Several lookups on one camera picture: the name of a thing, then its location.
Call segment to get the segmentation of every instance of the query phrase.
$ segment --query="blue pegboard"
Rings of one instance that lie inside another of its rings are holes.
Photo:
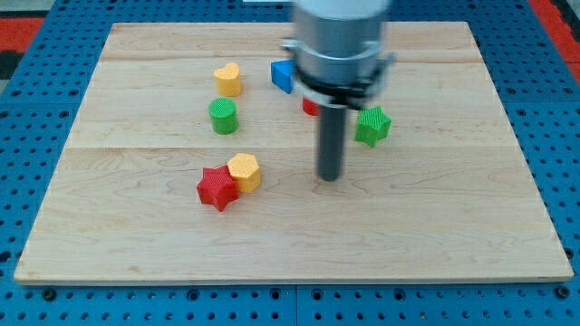
[[[566,284],[54,289],[21,287],[13,281],[17,259],[113,23],[289,19],[287,5],[244,5],[238,0],[56,1],[0,97],[0,324],[577,322],[577,278]],[[566,253],[578,270],[580,90],[527,2],[395,0],[390,19],[469,22]]]

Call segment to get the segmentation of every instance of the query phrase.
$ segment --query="wood grain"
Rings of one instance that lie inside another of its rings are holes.
[[[375,149],[314,175],[316,119],[269,81],[290,24],[115,24],[14,278],[22,284],[503,283],[569,279],[465,23],[390,23],[397,55]],[[236,61],[240,128],[211,131],[215,68]],[[255,154],[262,185],[224,212],[203,167]]]

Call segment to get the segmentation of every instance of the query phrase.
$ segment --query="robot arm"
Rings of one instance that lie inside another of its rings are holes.
[[[346,109],[359,110],[382,89],[389,60],[382,21],[391,0],[295,0],[295,87],[319,105],[318,176],[341,173]]]

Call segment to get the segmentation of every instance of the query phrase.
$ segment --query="blue block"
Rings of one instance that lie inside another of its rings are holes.
[[[292,72],[294,71],[294,60],[283,60],[270,64],[272,82],[286,94],[290,94],[293,89]]]

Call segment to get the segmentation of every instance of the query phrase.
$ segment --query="green block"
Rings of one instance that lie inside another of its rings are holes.
[[[354,140],[364,142],[372,148],[375,147],[377,141],[389,136],[391,121],[391,118],[382,112],[380,106],[360,110]]]
[[[211,127],[220,135],[230,134],[237,129],[236,104],[231,99],[219,98],[209,104]]]

